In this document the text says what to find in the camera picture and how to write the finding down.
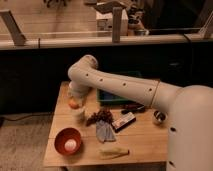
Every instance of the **red bowl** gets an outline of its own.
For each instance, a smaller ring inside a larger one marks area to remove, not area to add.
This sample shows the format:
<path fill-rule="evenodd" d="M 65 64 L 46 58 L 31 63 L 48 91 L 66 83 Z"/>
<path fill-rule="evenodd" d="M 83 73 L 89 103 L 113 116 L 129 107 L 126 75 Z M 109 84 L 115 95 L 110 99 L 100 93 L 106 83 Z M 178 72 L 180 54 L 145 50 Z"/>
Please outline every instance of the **red bowl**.
<path fill-rule="evenodd" d="M 81 146 L 81 134 L 75 128 L 65 128 L 56 135 L 54 145 L 62 155 L 74 154 Z"/>

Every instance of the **green object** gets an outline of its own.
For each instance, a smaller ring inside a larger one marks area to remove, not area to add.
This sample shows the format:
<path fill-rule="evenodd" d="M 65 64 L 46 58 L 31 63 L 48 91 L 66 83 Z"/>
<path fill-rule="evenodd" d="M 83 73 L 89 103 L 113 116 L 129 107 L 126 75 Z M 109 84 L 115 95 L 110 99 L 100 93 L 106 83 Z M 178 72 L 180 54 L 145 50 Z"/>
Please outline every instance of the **green object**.
<path fill-rule="evenodd" d="M 139 71 L 126 71 L 126 72 L 116 72 L 113 74 L 126 75 L 131 77 L 141 78 L 141 73 Z M 100 105 L 122 105 L 132 102 L 129 99 L 111 94 L 103 90 L 97 90 L 97 99 Z"/>

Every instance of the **grapes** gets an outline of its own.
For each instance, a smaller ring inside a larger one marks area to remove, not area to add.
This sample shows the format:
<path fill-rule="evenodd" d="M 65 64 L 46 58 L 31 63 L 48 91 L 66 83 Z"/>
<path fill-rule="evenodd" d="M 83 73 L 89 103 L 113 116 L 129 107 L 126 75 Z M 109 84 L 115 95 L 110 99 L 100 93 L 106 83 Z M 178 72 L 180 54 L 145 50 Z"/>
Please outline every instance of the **grapes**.
<path fill-rule="evenodd" d="M 111 124 L 113 122 L 113 116 L 109 109 L 102 108 L 98 113 L 93 113 L 86 122 L 86 126 L 96 123 L 97 121 L 103 120 Z"/>

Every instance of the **wooden table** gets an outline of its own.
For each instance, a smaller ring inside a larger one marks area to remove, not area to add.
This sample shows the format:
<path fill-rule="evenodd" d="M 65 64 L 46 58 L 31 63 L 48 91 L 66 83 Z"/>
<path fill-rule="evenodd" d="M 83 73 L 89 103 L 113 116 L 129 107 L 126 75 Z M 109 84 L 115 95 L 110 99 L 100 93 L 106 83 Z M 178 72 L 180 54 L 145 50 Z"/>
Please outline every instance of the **wooden table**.
<path fill-rule="evenodd" d="M 165 162 L 167 156 L 167 129 L 166 126 L 156 126 L 152 123 L 154 109 L 136 115 L 136 122 L 115 133 L 115 142 L 100 143 L 96 138 L 96 127 L 78 124 L 72 120 L 72 113 L 68 106 L 68 82 L 61 84 L 55 114 L 49 134 L 48 144 L 44 157 L 44 166 L 84 166 L 129 163 Z M 87 96 L 86 117 L 100 109 L 97 102 L 96 90 L 93 89 Z M 120 109 L 110 109 L 114 119 L 121 116 Z M 71 156 L 62 156 L 54 148 L 57 133 L 67 127 L 77 128 L 83 145 L 80 150 Z M 99 148 L 103 146 L 123 147 L 130 150 L 130 154 L 114 159 L 100 159 Z"/>

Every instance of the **black cabinet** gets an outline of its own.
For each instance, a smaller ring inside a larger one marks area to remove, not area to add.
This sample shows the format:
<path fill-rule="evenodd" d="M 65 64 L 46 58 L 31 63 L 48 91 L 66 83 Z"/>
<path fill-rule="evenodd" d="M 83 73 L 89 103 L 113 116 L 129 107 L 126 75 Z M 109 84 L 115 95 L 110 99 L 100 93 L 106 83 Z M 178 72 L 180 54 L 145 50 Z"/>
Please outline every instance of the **black cabinet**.
<path fill-rule="evenodd" d="M 68 68 L 85 54 L 99 70 L 140 71 L 144 78 L 213 86 L 211 42 L 0 51 L 0 113 L 53 111 Z"/>

